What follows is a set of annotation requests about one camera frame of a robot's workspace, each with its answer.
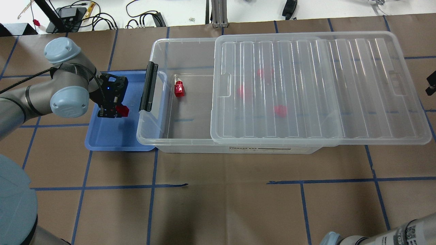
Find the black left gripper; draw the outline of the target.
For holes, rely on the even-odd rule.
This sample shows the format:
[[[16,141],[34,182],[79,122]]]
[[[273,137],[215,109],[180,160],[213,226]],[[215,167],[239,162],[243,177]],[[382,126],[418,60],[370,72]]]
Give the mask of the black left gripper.
[[[99,106],[98,118],[122,118],[117,110],[129,109],[122,104],[129,84],[127,77],[101,74],[96,77],[96,84],[91,100]]]

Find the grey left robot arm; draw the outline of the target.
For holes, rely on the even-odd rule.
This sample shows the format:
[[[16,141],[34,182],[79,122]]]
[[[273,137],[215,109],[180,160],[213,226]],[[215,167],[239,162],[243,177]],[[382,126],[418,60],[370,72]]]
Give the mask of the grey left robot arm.
[[[99,107],[98,117],[129,115],[128,107],[122,104],[129,84],[125,76],[101,73],[67,37],[50,41],[44,54],[51,68],[1,90],[1,138],[39,116],[81,117],[90,101]]]

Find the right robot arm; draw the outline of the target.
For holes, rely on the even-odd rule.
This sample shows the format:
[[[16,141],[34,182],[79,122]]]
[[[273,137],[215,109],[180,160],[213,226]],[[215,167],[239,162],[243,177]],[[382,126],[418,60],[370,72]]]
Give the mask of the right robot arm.
[[[436,214],[413,219],[396,228],[372,237],[352,235],[343,237],[336,232],[327,233],[321,245],[435,245]]]

